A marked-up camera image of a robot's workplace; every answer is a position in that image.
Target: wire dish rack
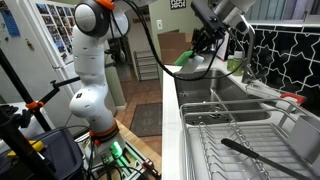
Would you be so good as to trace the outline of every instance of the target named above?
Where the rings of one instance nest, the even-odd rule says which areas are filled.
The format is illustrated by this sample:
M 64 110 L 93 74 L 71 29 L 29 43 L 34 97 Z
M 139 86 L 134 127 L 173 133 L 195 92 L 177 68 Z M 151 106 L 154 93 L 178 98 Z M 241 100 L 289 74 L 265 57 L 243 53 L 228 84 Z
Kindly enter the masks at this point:
M 268 102 L 279 99 L 260 99 L 256 101 Z M 292 117 L 286 111 L 278 108 L 247 110 L 247 111 L 222 111 L 222 112 L 183 112 L 184 107 L 250 103 L 252 100 L 241 101 L 221 101 L 210 103 L 190 103 L 181 106 L 180 114 L 184 122 L 185 137 L 185 174 L 187 180 L 193 179 L 215 179 L 215 180 L 238 180 L 238 179 L 295 179 L 259 160 L 247 157 L 237 151 L 229 149 L 221 143 L 221 139 L 229 138 L 254 150 L 274 162 L 290 168 L 311 179 L 320 179 L 319 170 L 315 169 L 311 163 L 301 157 L 292 144 L 288 142 L 289 133 L 283 127 L 287 124 L 295 125 L 297 118 Z M 302 114 L 308 117 L 313 116 L 299 106 L 286 101 Z M 199 117 L 203 115 L 256 113 L 256 112 L 277 112 L 279 113 L 277 123 L 239 123 L 234 119 L 224 124 L 199 125 L 186 124 L 188 117 Z

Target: white shelving unit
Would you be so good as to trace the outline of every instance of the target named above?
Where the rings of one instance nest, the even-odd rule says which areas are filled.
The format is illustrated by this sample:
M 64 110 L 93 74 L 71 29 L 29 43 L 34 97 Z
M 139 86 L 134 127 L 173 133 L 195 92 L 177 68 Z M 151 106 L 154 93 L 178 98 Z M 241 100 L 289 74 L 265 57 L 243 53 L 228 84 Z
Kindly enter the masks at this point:
M 159 79 L 158 65 L 151 51 L 134 51 L 139 81 Z

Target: red handle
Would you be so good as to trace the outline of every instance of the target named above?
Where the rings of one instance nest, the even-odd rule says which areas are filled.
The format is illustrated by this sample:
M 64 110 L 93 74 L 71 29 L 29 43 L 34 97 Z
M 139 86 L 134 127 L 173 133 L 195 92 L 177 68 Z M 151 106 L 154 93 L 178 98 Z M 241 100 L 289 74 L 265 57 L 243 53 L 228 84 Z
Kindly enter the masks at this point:
M 297 99 L 297 103 L 299 105 L 301 105 L 306 100 L 303 96 L 299 96 L 299 95 L 293 94 L 293 93 L 284 93 L 284 94 L 281 94 L 281 96 L 280 96 L 280 98 L 285 98 L 285 97 L 292 97 L 292 98 Z

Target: kitchen counter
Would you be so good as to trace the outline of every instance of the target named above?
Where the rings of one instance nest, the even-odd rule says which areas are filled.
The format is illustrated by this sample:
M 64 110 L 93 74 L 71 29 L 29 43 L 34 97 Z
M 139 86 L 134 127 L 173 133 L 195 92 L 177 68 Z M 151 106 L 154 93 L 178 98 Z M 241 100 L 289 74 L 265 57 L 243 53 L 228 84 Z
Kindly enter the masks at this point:
M 197 69 L 207 67 L 209 62 L 203 62 Z M 177 72 L 180 67 L 166 66 L 170 71 Z M 227 63 L 219 59 L 215 59 L 212 68 L 219 69 L 224 73 L 227 71 Z M 241 83 L 242 76 L 229 76 L 244 91 L 246 84 Z M 275 121 L 275 117 L 282 116 L 280 112 L 272 112 L 271 117 L 267 120 L 259 121 L 259 123 L 271 123 Z M 174 79 L 167 73 L 163 73 L 163 133 L 162 133 L 162 179 L 163 180 L 184 180 L 183 176 L 183 133 L 182 123 L 179 115 L 178 99 Z

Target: sink basin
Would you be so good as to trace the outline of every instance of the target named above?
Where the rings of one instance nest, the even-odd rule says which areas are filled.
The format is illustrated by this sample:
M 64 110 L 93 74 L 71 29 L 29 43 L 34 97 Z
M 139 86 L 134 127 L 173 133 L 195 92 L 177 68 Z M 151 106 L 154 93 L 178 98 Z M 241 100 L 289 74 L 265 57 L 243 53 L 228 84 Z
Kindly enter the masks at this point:
M 193 74 L 179 74 L 185 78 L 198 77 L 204 71 L 198 71 Z M 221 76 L 224 73 L 220 70 L 210 70 L 206 77 Z M 220 79 L 202 79 L 199 81 L 182 81 L 175 79 L 176 92 L 178 97 L 179 107 L 185 103 L 199 102 L 217 102 L 217 101 L 234 101 L 252 99 L 238 87 L 228 77 Z M 188 112 L 219 112 L 219 111 L 235 111 L 235 110 L 259 110 L 263 107 L 259 103 L 241 103 L 241 104 L 218 104 L 201 107 L 185 107 L 184 113 Z M 237 122 L 256 121 L 269 118 L 270 115 L 266 112 L 261 113 L 246 113 L 246 114 L 215 114 L 210 116 L 187 117 L 186 123 L 198 125 L 200 122 L 206 124 L 228 123 L 232 119 Z

